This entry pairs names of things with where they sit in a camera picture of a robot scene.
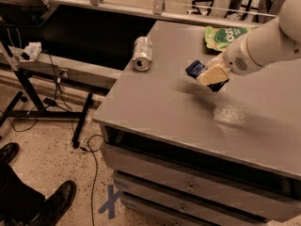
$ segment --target black pants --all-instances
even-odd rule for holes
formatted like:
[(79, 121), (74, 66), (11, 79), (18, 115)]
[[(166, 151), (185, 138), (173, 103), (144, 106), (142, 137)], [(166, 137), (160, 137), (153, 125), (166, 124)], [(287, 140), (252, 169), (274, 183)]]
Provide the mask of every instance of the black pants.
[(0, 161), (0, 215), (26, 223), (39, 213), (44, 201), (44, 195), (25, 185)]

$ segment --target white device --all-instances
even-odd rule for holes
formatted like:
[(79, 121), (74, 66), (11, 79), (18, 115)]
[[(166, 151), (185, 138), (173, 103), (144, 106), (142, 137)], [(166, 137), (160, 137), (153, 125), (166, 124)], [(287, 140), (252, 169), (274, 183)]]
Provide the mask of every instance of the white device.
[(232, 42), (196, 79), (204, 86), (224, 83), (230, 72), (247, 75), (265, 66), (301, 58), (301, 0), (286, 0), (278, 16)]

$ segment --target gray tabletop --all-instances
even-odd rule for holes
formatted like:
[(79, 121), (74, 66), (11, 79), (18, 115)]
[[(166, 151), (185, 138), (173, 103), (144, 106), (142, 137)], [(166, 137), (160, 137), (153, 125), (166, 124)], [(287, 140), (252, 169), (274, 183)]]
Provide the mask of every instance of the gray tabletop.
[(301, 60), (233, 74), (212, 93), (185, 73), (192, 61), (213, 57), (204, 29), (157, 22), (151, 68), (129, 63), (94, 121), (301, 179)]

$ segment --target pant leg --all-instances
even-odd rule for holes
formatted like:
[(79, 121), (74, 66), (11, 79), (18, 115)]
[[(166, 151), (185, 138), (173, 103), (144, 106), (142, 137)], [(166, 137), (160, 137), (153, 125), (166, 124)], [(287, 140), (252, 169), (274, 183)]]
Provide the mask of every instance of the pant leg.
[(0, 162), (0, 214), (28, 222), (40, 211), (45, 196), (25, 185), (12, 168)]

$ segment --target snack bag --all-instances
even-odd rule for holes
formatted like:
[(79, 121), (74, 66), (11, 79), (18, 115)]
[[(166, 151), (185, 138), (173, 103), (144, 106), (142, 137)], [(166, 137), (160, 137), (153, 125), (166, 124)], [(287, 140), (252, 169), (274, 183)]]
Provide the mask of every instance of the snack bag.
[(205, 40), (207, 43), (207, 48), (214, 49), (216, 51), (225, 51), (227, 46), (236, 38), (254, 30), (255, 28), (256, 27), (213, 28), (211, 26), (206, 26)]

